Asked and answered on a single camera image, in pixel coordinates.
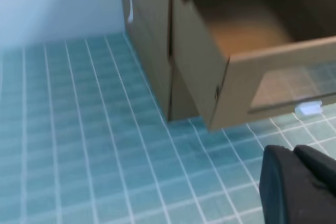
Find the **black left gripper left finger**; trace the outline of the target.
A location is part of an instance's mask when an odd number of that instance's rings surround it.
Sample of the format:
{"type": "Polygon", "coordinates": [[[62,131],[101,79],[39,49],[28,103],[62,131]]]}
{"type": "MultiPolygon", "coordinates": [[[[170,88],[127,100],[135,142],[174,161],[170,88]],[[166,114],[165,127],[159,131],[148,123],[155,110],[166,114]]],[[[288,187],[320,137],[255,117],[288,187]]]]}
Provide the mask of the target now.
{"type": "Polygon", "coordinates": [[[293,150],[264,149],[259,193],[265,223],[335,223],[335,194],[293,150]]]}

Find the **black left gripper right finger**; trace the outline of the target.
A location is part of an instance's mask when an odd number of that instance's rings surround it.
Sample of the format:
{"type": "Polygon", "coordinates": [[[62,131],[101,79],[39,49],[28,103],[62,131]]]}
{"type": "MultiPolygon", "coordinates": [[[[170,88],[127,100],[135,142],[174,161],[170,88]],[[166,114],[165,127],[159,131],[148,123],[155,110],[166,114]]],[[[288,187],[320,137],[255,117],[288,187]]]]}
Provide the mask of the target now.
{"type": "Polygon", "coordinates": [[[335,194],[335,159],[308,145],[297,145],[293,152],[335,194]]]}

